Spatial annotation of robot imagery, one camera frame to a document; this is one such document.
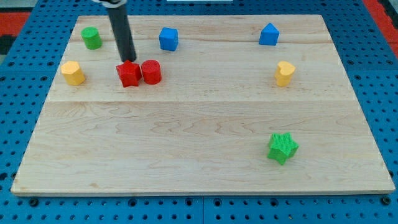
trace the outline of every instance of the block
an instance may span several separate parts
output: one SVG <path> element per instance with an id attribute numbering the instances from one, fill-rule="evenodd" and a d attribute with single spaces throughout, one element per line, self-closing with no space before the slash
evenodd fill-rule
<path id="1" fill-rule="evenodd" d="M 290 133 L 273 133 L 268 143 L 268 158 L 275 159 L 280 165 L 284 165 L 288 158 L 296 153 L 299 145 L 293 141 Z"/>
<path id="2" fill-rule="evenodd" d="M 86 27 L 80 32 L 80 34 L 87 49 L 95 50 L 102 46 L 102 40 L 97 28 Z"/>
<path id="3" fill-rule="evenodd" d="M 68 85 L 80 85 L 86 78 L 76 61 L 67 61 L 61 66 L 61 73 Z"/>
<path id="4" fill-rule="evenodd" d="M 142 77 L 139 64 L 126 60 L 123 64 L 116 66 L 119 78 L 123 87 L 139 86 L 139 80 Z"/>
<path id="5" fill-rule="evenodd" d="M 147 84 L 155 85 L 162 80 L 160 64 L 156 60 L 146 60 L 141 65 L 142 75 Z"/>
<path id="6" fill-rule="evenodd" d="M 279 62 L 274 74 L 276 85 L 279 87 L 287 86 L 293 77 L 294 71 L 296 71 L 296 67 L 291 63 Z"/>
<path id="7" fill-rule="evenodd" d="M 272 23 L 263 28 L 260 35 L 259 44 L 261 45 L 276 45 L 278 42 L 279 30 Z"/>
<path id="8" fill-rule="evenodd" d="M 162 50 L 175 51 L 178 45 L 178 30 L 163 27 L 159 34 L 159 42 Z"/>

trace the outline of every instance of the wooden board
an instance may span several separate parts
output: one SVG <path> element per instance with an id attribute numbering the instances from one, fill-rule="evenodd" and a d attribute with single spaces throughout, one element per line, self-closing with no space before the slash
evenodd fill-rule
<path id="1" fill-rule="evenodd" d="M 106 16 L 79 17 L 62 59 L 86 81 L 57 72 L 17 173 L 20 196 L 386 194 L 395 187 L 324 21 L 318 15 L 132 16 L 137 62 L 162 66 L 158 85 L 123 88 Z M 272 22 L 276 46 L 258 44 Z M 80 31 L 103 40 L 86 50 Z M 175 52 L 159 49 L 178 29 Z M 277 62 L 297 67 L 275 84 Z M 300 144 L 280 166 L 272 133 Z"/>

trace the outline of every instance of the green star block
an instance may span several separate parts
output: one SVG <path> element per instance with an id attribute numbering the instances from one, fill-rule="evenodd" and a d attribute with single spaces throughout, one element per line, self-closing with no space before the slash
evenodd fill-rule
<path id="1" fill-rule="evenodd" d="M 299 145 L 293 141 L 290 133 L 273 133 L 269 140 L 268 147 L 268 158 L 275 159 L 280 165 L 283 165 L 288 158 L 294 156 Z"/>

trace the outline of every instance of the green cylinder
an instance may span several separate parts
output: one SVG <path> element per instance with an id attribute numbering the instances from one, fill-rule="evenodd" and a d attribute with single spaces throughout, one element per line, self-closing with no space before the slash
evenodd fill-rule
<path id="1" fill-rule="evenodd" d="M 80 34 L 88 49 L 95 50 L 102 46 L 102 40 L 97 28 L 86 27 L 81 31 Z"/>

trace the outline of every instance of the red cylinder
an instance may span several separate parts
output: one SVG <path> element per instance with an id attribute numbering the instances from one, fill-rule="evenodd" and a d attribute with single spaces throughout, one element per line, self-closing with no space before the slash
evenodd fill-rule
<path id="1" fill-rule="evenodd" d="M 150 85 L 158 84 L 162 80 L 160 64 L 156 60 L 146 60 L 142 63 L 141 72 L 144 81 Z"/>

